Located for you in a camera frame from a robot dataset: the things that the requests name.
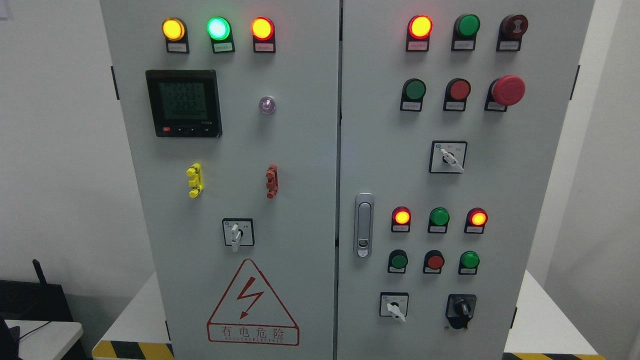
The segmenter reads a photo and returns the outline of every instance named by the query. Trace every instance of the red push button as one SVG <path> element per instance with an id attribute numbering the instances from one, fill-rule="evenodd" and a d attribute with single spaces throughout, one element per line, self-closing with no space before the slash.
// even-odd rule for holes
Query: red push button
<path id="1" fill-rule="evenodd" d="M 502 76 L 491 89 L 493 100 L 503 106 L 517 104 L 524 97 L 524 92 L 524 80 L 515 75 Z"/>
<path id="2" fill-rule="evenodd" d="M 509 15 L 500 24 L 502 34 L 511 40 L 520 40 L 528 28 L 529 21 L 525 15 Z"/>
<path id="3" fill-rule="evenodd" d="M 451 95 L 453 99 L 459 101 L 466 99 L 470 93 L 471 85 L 469 85 L 468 81 L 462 79 L 456 80 L 449 90 L 449 95 Z"/>
<path id="4" fill-rule="evenodd" d="M 444 258 L 442 256 L 431 256 L 427 260 L 427 265 L 433 270 L 438 270 L 444 266 Z"/>

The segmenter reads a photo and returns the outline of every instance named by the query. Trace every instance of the gray metal panel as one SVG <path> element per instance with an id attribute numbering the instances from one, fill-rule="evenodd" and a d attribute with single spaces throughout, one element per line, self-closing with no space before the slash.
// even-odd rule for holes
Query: gray metal panel
<path id="1" fill-rule="evenodd" d="M 331 358 L 338 1 L 101 4 L 176 358 Z M 212 53 L 205 30 L 212 16 L 231 23 L 235 53 Z M 275 23 L 276 54 L 253 53 L 250 24 L 257 16 Z M 166 53 L 166 17 L 186 23 L 190 54 Z M 148 69 L 215 69 L 223 136 L 157 138 Z M 265 95 L 278 103 L 270 116 L 257 107 Z M 205 188 L 190 199 L 184 172 L 196 161 Z M 272 163 L 280 191 L 267 200 L 265 171 Z M 225 217 L 252 218 L 255 246 L 237 253 L 224 246 Z M 255 261 L 299 325 L 299 346 L 207 339 L 207 321 L 246 258 Z M 247 319 L 260 324 L 261 317 L 269 318 L 254 313 Z"/>
<path id="2" fill-rule="evenodd" d="M 592 1 L 344 0 L 338 358 L 500 359 L 562 127 Z M 404 51 L 408 21 L 434 22 L 428 53 Z M 481 19 L 476 50 L 452 52 L 456 18 Z M 519 53 L 495 51 L 501 20 L 529 19 Z M 524 78 L 524 99 L 506 113 L 483 111 L 494 79 Z M 443 112 L 453 78 L 471 82 L 463 113 Z M 427 84 L 421 113 L 400 112 L 403 83 Z M 430 174 L 433 140 L 468 142 L 464 174 Z M 354 198 L 376 198 L 371 256 L 353 254 Z M 390 232 L 391 212 L 407 206 L 411 233 Z M 428 234 L 433 208 L 451 214 L 447 234 Z M 464 234 L 474 207 L 488 212 L 484 234 Z M 389 253 L 409 257 L 404 275 L 388 274 Z M 422 273 L 429 250 L 442 251 L 441 275 Z M 458 275 L 466 250 L 477 275 Z M 381 291 L 410 294 L 406 323 L 378 316 Z M 451 293 L 477 295 L 468 330 L 445 318 Z"/>

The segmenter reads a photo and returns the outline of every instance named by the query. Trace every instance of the push button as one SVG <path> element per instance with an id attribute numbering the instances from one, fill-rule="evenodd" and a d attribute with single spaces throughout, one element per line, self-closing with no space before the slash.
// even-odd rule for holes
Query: push button
<path id="1" fill-rule="evenodd" d="M 404 274 L 409 258 L 403 250 L 393 250 L 389 254 L 389 262 L 387 264 L 387 272 L 390 274 Z"/>
<path id="2" fill-rule="evenodd" d="M 438 250 L 431 250 L 424 255 L 422 265 L 423 274 L 441 274 L 444 266 L 444 256 Z"/>

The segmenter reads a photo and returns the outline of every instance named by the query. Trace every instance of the yellow black hazard stripe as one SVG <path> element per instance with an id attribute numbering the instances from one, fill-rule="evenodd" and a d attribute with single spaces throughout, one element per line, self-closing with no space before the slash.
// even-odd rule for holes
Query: yellow black hazard stripe
<path id="1" fill-rule="evenodd" d="M 174 360 L 171 344 L 102 340 L 93 348 L 93 357 L 133 360 Z"/>
<path id="2" fill-rule="evenodd" d="M 136 343 L 131 341 L 100 341 L 93 357 L 132 360 L 174 360 L 171 344 Z M 524 354 L 505 352 L 502 360 L 605 360 L 600 355 Z"/>
<path id="3" fill-rule="evenodd" d="M 505 352 L 502 360 L 605 360 L 600 355 L 573 354 L 525 354 L 519 352 Z"/>

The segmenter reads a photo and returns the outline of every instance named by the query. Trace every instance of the illuminated indicator light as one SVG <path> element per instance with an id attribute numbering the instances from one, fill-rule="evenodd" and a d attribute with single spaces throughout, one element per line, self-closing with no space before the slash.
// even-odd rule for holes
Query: illuminated indicator light
<path id="1" fill-rule="evenodd" d="M 482 226 L 486 224 L 486 213 L 483 213 L 482 211 L 476 211 L 475 213 L 471 214 L 471 219 L 469 219 L 471 221 L 471 224 L 474 224 L 475 226 Z"/>
<path id="2" fill-rule="evenodd" d="M 431 34 L 433 22 L 427 15 L 416 15 L 409 22 L 409 34 L 416 39 L 424 39 Z"/>
<path id="3" fill-rule="evenodd" d="M 411 214 L 407 210 L 400 210 L 395 213 L 394 220 L 400 225 L 405 225 L 411 220 Z"/>
<path id="4" fill-rule="evenodd" d="M 182 21 L 175 17 L 170 17 L 162 23 L 162 32 L 167 40 L 178 41 L 184 37 L 186 30 Z"/>
<path id="5" fill-rule="evenodd" d="M 263 16 L 257 17 L 251 23 L 251 32 L 258 40 L 269 40 L 273 36 L 273 22 Z"/>
<path id="6" fill-rule="evenodd" d="M 231 25 L 223 17 L 212 17 L 207 23 L 207 32 L 213 40 L 224 40 L 231 33 Z"/>

